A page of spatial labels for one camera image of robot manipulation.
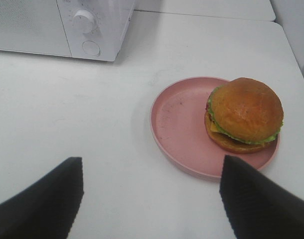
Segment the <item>microwave knob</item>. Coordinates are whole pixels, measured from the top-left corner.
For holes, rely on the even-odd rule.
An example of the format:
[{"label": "microwave knob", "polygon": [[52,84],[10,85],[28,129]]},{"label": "microwave knob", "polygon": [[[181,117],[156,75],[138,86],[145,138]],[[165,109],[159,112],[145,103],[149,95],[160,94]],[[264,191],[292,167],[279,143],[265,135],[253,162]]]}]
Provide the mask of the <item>microwave knob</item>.
[{"label": "microwave knob", "polygon": [[73,17],[73,25],[82,33],[89,33],[97,27],[95,17],[86,10],[77,11]]}]

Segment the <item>white table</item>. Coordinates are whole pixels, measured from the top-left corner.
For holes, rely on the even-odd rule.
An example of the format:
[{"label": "white table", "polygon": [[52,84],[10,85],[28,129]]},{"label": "white table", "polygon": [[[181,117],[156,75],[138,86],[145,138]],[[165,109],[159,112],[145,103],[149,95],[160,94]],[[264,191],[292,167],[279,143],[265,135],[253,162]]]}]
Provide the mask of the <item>white table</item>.
[{"label": "white table", "polygon": [[136,10],[274,21],[270,0],[137,0]]},{"label": "white table", "polygon": [[191,76],[275,90],[285,120],[263,173],[304,199],[304,79],[282,28],[135,12],[115,63],[0,52],[0,203],[82,156],[85,195],[69,239],[234,239],[219,184],[173,166],[150,131],[157,94]]}]

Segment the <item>microwave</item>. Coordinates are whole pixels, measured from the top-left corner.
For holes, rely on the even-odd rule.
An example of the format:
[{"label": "microwave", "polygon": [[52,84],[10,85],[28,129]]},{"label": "microwave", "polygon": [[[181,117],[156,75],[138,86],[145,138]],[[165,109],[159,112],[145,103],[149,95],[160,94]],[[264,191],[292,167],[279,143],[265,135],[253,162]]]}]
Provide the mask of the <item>microwave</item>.
[{"label": "microwave", "polygon": [[135,0],[0,0],[0,50],[114,61]]}]

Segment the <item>hamburger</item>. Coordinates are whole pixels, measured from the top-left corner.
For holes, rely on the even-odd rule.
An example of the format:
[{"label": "hamburger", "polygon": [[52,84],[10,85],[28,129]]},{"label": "hamburger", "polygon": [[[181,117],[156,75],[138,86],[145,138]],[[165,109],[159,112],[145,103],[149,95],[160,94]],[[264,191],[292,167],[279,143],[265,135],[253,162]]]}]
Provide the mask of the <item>hamburger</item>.
[{"label": "hamburger", "polygon": [[277,138],[284,112],[275,92],[262,82],[238,78],[215,88],[205,113],[209,137],[233,153],[260,151]]}]

